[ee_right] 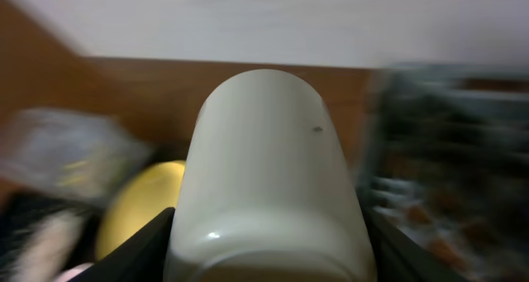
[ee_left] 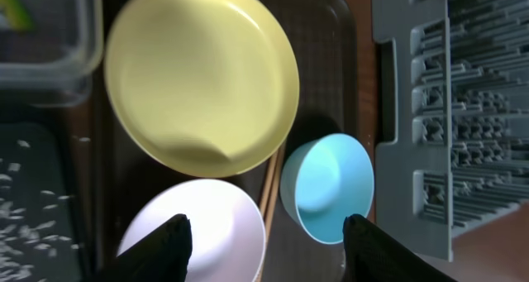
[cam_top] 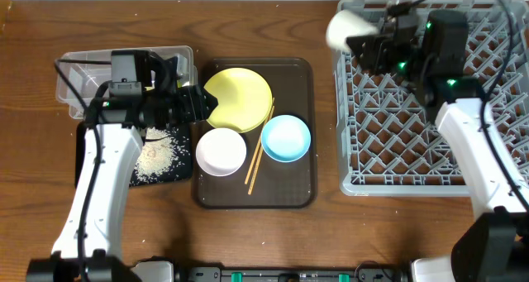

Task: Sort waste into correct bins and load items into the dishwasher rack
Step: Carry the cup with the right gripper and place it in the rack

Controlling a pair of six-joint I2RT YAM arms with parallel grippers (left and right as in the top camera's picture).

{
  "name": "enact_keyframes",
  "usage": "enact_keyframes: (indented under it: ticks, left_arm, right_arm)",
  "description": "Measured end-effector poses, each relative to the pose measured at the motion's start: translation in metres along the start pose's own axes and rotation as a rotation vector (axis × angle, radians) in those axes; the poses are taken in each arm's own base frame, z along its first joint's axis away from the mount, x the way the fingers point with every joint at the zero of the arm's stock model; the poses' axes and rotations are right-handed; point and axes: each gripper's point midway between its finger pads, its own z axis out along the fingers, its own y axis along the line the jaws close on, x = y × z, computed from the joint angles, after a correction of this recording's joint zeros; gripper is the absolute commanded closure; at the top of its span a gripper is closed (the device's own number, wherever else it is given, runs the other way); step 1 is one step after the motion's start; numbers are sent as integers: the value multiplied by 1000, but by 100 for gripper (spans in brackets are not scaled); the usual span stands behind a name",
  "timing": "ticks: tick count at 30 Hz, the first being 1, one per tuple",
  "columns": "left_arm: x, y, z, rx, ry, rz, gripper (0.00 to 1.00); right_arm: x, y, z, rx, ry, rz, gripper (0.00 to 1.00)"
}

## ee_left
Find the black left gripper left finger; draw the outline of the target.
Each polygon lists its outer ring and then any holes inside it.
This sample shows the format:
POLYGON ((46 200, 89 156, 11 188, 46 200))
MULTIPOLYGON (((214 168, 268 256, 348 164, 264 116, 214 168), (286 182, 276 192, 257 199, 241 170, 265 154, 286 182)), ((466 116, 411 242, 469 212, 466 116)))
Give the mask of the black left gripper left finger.
POLYGON ((93 282, 184 282, 193 251, 191 223, 177 214, 93 275, 93 282))

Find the clump of cooked rice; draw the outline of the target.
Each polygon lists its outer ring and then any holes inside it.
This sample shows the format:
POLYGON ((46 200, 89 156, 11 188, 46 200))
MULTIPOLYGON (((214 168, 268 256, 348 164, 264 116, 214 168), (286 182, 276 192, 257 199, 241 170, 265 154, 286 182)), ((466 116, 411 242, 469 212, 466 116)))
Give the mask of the clump of cooked rice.
POLYGON ((1 150, 1 281, 82 280, 72 196, 54 143, 16 137, 1 150))

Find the yellow snack wrapper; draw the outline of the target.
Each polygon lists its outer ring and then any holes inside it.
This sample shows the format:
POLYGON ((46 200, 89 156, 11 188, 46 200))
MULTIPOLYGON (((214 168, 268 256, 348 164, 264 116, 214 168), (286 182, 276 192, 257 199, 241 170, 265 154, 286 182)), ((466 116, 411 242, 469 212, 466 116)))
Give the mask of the yellow snack wrapper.
POLYGON ((1 0, 1 29, 32 31, 35 25, 21 0, 1 0))

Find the pink white bowl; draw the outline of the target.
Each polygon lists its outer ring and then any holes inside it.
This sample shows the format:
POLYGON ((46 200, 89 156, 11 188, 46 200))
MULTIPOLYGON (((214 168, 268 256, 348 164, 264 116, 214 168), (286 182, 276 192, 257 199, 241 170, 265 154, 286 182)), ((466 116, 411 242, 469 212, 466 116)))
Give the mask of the pink white bowl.
POLYGON ((127 228, 121 255, 176 214, 190 221, 192 254, 186 280, 253 282, 265 256, 265 225, 255 201, 219 179, 177 184, 151 199, 127 228))

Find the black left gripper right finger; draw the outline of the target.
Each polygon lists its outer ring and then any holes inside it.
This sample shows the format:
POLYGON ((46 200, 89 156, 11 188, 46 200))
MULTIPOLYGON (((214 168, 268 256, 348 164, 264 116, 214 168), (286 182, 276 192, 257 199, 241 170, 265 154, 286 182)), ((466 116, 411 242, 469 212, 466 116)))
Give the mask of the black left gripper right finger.
POLYGON ((455 282, 359 214, 345 219, 342 232, 344 281, 455 282))

